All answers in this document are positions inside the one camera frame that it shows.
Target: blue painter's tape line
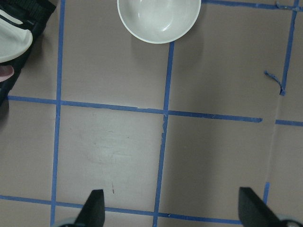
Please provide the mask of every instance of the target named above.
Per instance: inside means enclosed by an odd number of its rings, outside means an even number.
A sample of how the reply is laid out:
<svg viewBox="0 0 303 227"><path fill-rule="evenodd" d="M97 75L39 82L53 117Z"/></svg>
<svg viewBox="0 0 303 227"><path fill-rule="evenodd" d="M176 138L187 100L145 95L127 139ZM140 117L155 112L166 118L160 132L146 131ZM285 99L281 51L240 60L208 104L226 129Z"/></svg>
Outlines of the blue painter's tape line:
<svg viewBox="0 0 303 227"><path fill-rule="evenodd" d="M68 203L68 202L56 202L56 206L79 208L79 209L82 209L82 207L83 207L83 205L81 205L81 204ZM151 212L151 211L129 210L129 209L112 208L112 207L105 207L105 211L116 212L116 213L125 213L125 214L147 215L147 216L153 216L154 215L154 213Z"/></svg>
<svg viewBox="0 0 303 227"><path fill-rule="evenodd" d="M220 115L220 114L210 114L210 113L204 114L204 113L193 113L193 112L183 112L183 111L173 111L173 110L169 110L169 115L219 119L219 120L229 120L229 121L254 122L254 123L259 123L263 121L262 118L255 118L255 117L242 117L242 116Z"/></svg>
<svg viewBox="0 0 303 227"><path fill-rule="evenodd" d="M265 204L267 204L267 201L268 201L269 188L270 188L270 183L266 182L265 187L264 187L264 193L263 193L263 202Z"/></svg>
<svg viewBox="0 0 303 227"><path fill-rule="evenodd" d="M83 205L69 202L56 202L56 206L59 207L71 207L71 208L79 208L82 209Z"/></svg>
<svg viewBox="0 0 303 227"><path fill-rule="evenodd" d="M51 225L55 220L56 191L57 191L57 171L58 171L58 153L59 153L59 130L60 130L61 106L56 106L55 137L53 151L53 175L52 175L52 198L51 198Z"/></svg>
<svg viewBox="0 0 303 227"><path fill-rule="evenodd" d="M56 104L57 101L53 99L44 98L31 98L31 97L20 97L20 96L8 96L8 100L31 102L31 103L44 103L44 104Z"/></svg>
<svg viewBox="0 0 303 227"><path fill-rule="evenodd" d="M59 19L58 62L57 62L57 101L61 100L64 17L65 17L65 0L61 0L60 19Z"/></svg>
<svg viewBox="0 0 303 227"><path fill-rule="evenodd" d="M274 75L271 74L267 71L264 71L264 74L270 78L272 78L274 81L276 81L278 83L278 85L280 86L280 95L284 96L285 95L285 88L282 86L281 82L279 81L279 79Z"/></svg>
<svg viewBox="0 0 303 227"><path fill-rule="evenodd" d="M169 57L168 57L167 72L166 72L165 95L164 95L164 104L163 104L164 111L168 111L168 109L169 109L169 93L170 93L171 71L172 71L172 63L173 63L173 56L174 56L174 47L175 47L175 42L171 42L169 44Z"/></svg>
<svg viewBox="0 0 303 227"><path fill-rule="evenodd" d="M56 122L55 122L55 135L54 135L54 145L53 145L54 151L53 151L51 218L50 218L51 225L53 225L55 222L55 210L56 210L57 171L58 171L58 152L59 152L58 150L59 150L59 131L60 131L60 115L61 115L64 16L65 16L65 0L61 0L60 19L59 19L58 62L57 62Z"/></svg>
<svg viewBox="0 0 303 227"><path fill-rule="evenodd" d="M223 6L233 6L233 7L249 7L249 8L258 8L258 9L278 9L276 5L237 2L237 1L202 0L202 3L223 5Z"/></svg>
<svg viewBox="0 0 303 227"><path fill-rule="evenodd" d="M151 211L129 210L129 209L111 208L111 207L105 207L105 211L116 212L116 213L125 213L125 214L147 215L147 216L153 216L154 215L154 212L151 212Z"/></svg>
<svg viewBox="0 0 303 227"><path fill-rule="evenodd" d="M164 166L164 152L165 152L165 144L166 144L168 119L169 119L168 115L163 116L163 133L162 133L162 143L161 143L161 147L160 147L157 190L156 190L155 207L154 207L155 215L153 217L153 225L152 225L153 227L156 227L157 223L158 223L158 213L159 213L159 206L160 206L161 184L162 184L162 174L163 174L163 166Z"/></svg>
<svg viewBox="0 0 303 227"><path fill-rule="evenodd" d="M201 221L201 222L241 225L241 222L239 220L229 220L229 219L220 219L220 218L202 218L202 217L193 217L193 216L186 216L179 214L165 214L165 213L159 213L159 217L175 218L175 219L188 220L188 221Z"/></svg>
<svg viewBox="0 0 303 227"><path fill-rule="evenodd" d="M16 196L5 196L5 195L0 195L0 200L19 201L19 202L30 202L30 203L38 203L38 204L51 205L51 202L50 202L50 201L47 201L47 200L36 200L36 199L23 198L23 197L16 197Z"/></svg>
<svg viewBox="0 0 303 227"><path fill-rule="evenodd" d="M297 7L299 4L299 1L294 2L294 7ZM288 42L287 42L287 49L286 49L286 56L285 56L285 62L284 62L284 69L283 69L283 78L282 78L282 88L284 89L284 92L280 93L280 95L285 95L285 89L286 89L286 81L287 81L287 74L289 69L289 63L292 53L292 46L293 46L293 40L294 40L294 23L297 16L297 12L292 12L292 19L290 23L290 29L288 34Z"/></svg>
<svg viewBox="0 0 303 227"><path fill-rule="evenodd" d="M291 126L300 126L300 127L303 127L303 122L294 122L294 121L276 120L276 124L280 124L280 125L291 125Z"/></svg>
<svg viewBox="0 0 303 227"><path fill-rule="evenodd" d="M110 109L110 110L121 110L121 111L131 111L131 112L141 112L141 113L151 113L151 114L163 114L163 110L159 109L143 109L132 106L121 106L121 105L107 105L107 104L97 104L97 103L82 103L73 101L61 101L61 105L69 106L79 106L79 107L90 107L97 109Z"/></svg>

